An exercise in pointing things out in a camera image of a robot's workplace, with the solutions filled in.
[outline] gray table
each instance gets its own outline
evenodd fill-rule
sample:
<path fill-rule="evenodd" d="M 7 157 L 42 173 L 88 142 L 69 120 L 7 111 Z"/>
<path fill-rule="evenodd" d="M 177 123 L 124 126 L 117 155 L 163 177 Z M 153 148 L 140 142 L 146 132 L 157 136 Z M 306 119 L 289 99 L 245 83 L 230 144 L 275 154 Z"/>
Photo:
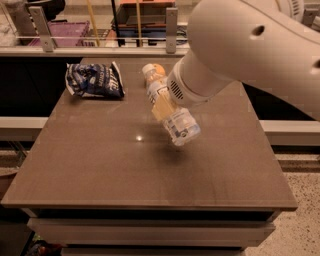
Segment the gray table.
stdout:
<path fill-rule="evenodd" d="M 245 248 L 297 208 L 240 83 L 191 110 L 202 134 L 178 148 L 151 113 L 141 72 L 177 59 L 115 61 L 125 99 L 65 91 L 2 201 L 29 209 L 33 230 L 64 244 Z"/>

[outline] bottle label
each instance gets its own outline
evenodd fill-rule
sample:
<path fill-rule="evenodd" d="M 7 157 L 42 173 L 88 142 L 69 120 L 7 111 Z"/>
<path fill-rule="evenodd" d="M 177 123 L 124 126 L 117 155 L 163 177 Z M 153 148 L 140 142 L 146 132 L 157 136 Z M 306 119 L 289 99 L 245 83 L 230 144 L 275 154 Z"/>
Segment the bottle label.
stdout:
<path fill-rule="evenodd" d="M 164 126 L 172 138 L 185 138 L 191 135 L 189 134 L 190 128 L 198 124 L 188 109 L 181 108 L 165 120 Z"/>
<path fill-rule="evenodd" d="M 149 97 L 149 100 L 152 104 L 154 104 L 158 97 L 159 97 L 159 94 L 161 94 L 162 92 L 164 91 L 167 91 L 168 90 L 168 87 L 167 87 L 167 78 L 162 78 L 162 79 L 159 79 L 157 81 L 154 81 L 148 91 L 147 91 L 147 95 Z"/>

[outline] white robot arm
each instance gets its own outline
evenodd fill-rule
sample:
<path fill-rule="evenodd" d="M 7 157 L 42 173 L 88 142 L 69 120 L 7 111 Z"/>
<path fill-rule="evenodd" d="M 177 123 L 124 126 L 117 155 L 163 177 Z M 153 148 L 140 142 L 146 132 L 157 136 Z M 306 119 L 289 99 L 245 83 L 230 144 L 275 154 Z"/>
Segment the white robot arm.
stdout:
<path fill-rule="evenodd" d="M 298 22 L 303 11 L 302 0 L 202 0 L 168 77 L 173 100 L 197 105 L 239 80 L 320 120 L 320 35 Z"/>

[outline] plastic bottle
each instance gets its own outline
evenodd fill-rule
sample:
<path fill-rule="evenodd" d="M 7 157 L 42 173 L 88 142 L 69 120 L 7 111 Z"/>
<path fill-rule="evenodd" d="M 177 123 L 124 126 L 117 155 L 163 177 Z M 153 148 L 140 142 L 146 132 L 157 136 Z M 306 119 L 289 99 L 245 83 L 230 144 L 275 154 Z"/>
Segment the plastic bottle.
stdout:
<path fill-rule="evenodd" d="M 187 108 L 178 106 L 170 97 L 167 76 L 161 65 L 147 64 L 142 68 L 147 95 L 153 104 L 152 113 L 162 122 L 176 146 L 196 138 L 201 129 Z"/>

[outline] brown tabletop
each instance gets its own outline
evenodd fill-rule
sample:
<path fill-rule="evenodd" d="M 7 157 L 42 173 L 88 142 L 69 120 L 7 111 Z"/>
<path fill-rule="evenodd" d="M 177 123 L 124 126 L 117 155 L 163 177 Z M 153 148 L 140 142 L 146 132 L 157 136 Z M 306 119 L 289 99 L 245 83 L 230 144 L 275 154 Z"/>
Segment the brown tabletop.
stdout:
<path fill-rule="evenodd" d="M 141 68 L 156 62 L 169 71 L 177 59 L 115 60 L 124 80 L 124 100 L 82 99 L 65 91 L 2 204 L 77 209 L 297 207 L 240 83 L 192 109 L 201 136 L 175 147 L 151 113 Z"/>

